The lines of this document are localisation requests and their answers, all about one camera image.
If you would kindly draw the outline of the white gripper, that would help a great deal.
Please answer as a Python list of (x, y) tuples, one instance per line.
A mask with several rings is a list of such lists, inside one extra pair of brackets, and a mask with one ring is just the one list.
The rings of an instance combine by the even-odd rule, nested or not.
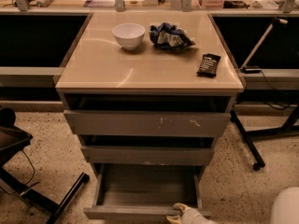
[(166, 219), (171, 224), (217, 224), (215, 221), (205, 218), (196, 209), (190, 208), (185, 203), (175, 203), (175, 210), (180, 210), (182, 216), (167, 216)]

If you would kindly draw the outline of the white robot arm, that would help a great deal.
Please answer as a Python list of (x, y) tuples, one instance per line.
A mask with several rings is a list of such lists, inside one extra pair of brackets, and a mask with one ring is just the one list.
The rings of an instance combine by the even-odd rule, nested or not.
[[(167, 216), (170, 224), (217, 224), (184, 203), (175, 203), (173, 207), (180, 214)], [(278, 194), (272, 205), (269, 224), (299, 224), (298, 187), (286, 188)]]

